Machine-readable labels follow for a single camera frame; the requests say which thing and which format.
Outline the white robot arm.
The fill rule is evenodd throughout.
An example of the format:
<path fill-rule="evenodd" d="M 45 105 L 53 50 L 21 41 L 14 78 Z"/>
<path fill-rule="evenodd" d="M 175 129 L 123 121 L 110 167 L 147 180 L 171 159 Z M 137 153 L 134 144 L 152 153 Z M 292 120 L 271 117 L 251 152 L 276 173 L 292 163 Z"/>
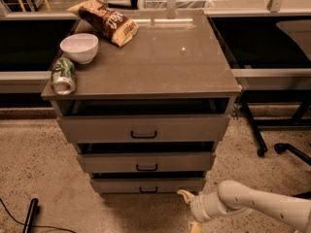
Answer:
<path fill-rule="evenodd" d="M 190 205 L 193 221 L 188 233 L 201 233 L 202 225 L 216 217 L 249 215 L 258 211 L 299 230 L 311 233 L 311 201 L 276 193 L 251 189 L 246 185 L 227 180 L 215 192 L 193 195 L 180 189 L 185 202 Z"/>

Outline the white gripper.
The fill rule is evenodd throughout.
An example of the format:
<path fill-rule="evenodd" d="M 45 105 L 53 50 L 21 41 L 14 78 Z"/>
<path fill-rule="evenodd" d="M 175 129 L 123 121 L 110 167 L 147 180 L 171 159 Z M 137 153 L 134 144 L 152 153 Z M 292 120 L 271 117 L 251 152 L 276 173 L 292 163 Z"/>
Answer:
<path fill-rule="evenodd" d="M 190 204 L 190 211 L 196 221 L 190 222 L 189 233 L 201 233 L 202 224 L 217 217 L 247 216 L 253 210 L 246 207 L 231 208 L 223 202 L 217 192 L 200 194 L 194 196 L 191 192 L 180 189 L 177 191 L 187 204 Z"/>

